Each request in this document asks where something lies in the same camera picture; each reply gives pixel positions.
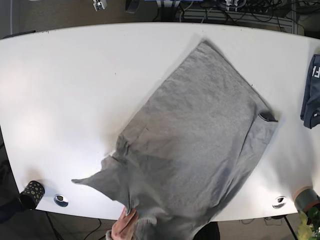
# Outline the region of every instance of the dark clothing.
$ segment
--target dark clothing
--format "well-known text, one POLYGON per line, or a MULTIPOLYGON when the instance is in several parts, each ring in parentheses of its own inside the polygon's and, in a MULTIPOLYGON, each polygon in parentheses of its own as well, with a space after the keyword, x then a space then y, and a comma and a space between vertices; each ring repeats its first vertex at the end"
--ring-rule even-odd
POLYGON ((306 76, 300 114, 303 125, 312 129, 320 123, 320 55, 313 55, 306 76))

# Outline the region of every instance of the metal grommet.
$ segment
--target metal grommet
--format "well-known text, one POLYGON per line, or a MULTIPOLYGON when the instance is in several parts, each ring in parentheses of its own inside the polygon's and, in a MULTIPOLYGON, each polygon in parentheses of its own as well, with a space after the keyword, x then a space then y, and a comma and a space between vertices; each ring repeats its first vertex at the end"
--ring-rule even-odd
POLYGON ((64 196, 62 196, 60 194, 55 195, 53 200, 58 206, 63 207, 63 208, 68 206, 68 204, 69 204, 68 199, 66 199, 64 196))
POLYGON ((274 209, 280 209, 287 203, 287 198, 285 196, 278 196, 272 203, 274 209))

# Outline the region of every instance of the metal bracket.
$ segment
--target metal bracket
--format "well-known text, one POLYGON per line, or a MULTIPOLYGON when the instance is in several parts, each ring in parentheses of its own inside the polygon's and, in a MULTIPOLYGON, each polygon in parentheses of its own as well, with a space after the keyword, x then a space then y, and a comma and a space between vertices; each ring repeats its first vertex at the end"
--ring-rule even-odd
POLYGON ((93 0, 93 7, 95 11, 105 9, 108 6, 107 0, 93 0))

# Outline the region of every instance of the white print on shirt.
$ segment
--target white print on shirt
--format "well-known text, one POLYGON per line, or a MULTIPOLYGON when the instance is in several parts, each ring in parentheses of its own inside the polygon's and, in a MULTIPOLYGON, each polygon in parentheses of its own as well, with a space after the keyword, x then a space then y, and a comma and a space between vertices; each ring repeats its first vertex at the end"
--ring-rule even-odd
POLYGON ((316 71, 316 68, 317 68, 317 66, 313 67, 312 77, 315 77, 318 79, 318 78, 320 78, 320 66, 318 67, 318 71, 316 71))

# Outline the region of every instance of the gray t-shirt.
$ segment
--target gray t-shirt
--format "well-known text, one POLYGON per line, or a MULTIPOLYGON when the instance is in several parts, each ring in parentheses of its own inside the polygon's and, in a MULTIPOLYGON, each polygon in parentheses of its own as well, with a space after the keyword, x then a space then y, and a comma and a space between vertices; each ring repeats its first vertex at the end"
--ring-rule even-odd
POLYGON ((133 117, 102 170, 73 182, 136 207, 137 239, 191 240, 259 162, 277 126, 263 111, 259 95, 203 42, 133 117))

